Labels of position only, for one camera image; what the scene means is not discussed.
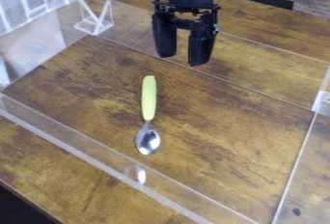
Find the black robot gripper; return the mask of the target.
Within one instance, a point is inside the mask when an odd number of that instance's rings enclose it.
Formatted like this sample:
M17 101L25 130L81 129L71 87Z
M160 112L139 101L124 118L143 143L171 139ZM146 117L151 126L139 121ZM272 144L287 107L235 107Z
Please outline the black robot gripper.
M176 28L190 30L188 64L208 62L219 32L219 5L214 0L155 0L152 31L158 54L162 58L176 53Z

